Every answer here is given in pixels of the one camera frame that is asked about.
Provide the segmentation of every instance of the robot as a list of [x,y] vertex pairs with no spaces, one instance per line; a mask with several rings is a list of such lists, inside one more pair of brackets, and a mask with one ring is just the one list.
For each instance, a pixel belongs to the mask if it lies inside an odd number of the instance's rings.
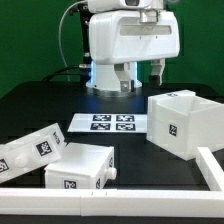
[[141,92],[137,63],[151,60],[151,77],[162,84],[165,58],[180,50],[179,31],[164,0],[88,0],[91,79],[87,91],[101,96]]

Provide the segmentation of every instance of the white box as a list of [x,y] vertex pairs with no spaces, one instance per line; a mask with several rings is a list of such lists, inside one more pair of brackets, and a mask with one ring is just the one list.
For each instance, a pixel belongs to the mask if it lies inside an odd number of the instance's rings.
[[45,170],[46,188],[101,189],[116,178],[114,148],[70,143],[62,159]]
[[0,183],[59,160],[64,147],[58,124],[1,146]]
[[147,140],[184,160],[224,148],[224,105],[179,91],[148,98]]

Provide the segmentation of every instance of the box label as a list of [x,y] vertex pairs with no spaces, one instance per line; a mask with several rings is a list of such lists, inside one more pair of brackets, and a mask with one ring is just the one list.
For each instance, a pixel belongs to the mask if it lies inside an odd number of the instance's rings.
[[65,189],[76,189],[77,188],[77,184],[76,184],[75,181],[64,180],[64,188]]
[[57,144],[59,145],[59,144],[60,144],[60,139],[59,139],[59,137],[58,137],[57,133],[56,133],[56,132],[54,132],[53,136],[54,136],[55,141],[56,141],[56,142],[57,142]]
[[178,95],[176,93],[168,93],[167,96],[175,97],[175,96],[178,96]]
[[41,156],[45,156],[52,153],[52,149],[47,141],[36,145],[36,147]]
[[98,181],[96,182],[96,189],[100,189],[100,178],[99,178]]
[[9,170],[9,166],[6,163],[5,159],[0,159],[0,174]]
[[109,161],[109,167],[113,167],[113,157],[111,157],[111,159]]
[[169,133],[173,136],[177,136],[177,127],[171,124]]

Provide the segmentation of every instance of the black table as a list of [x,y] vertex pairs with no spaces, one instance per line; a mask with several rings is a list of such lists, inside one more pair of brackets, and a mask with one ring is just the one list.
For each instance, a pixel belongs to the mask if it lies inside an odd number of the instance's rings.
[[[114,146],[115,181],[106,188],[209,190],[194,160],[183,161],[146,140],[146,134],[68,133],[75,113],[147,114],[147,97],[188,89],[198,96],[223,102],[208,86],[198,84],[144,85],[142,93],[125,98],[103,98],[87,94],[79,83],[28,82],[17,86],[0,100],[0,144],[58,123],[67,142]],[[214,153],[222,167],[223,150]],[[40,168],[1,187],[44,187]],[[9,223],[223,223],[224,219],[0,216]]]

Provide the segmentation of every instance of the green background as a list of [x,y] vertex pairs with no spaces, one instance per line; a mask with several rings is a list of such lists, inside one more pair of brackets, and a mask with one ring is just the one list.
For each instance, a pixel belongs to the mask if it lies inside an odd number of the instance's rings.
[[[72,3],[0,0],[0,97],[63,67],[58,25]],[[170,9],[178,20],[181,51],[167,60],[163,82],[207,84],[224,95],[224,0],[182,0]],[[79,15],[66,17],[62,36],[68,65],[82,63]],[[150,63],[140,63],[140,80],[147,82],[150,73]]]

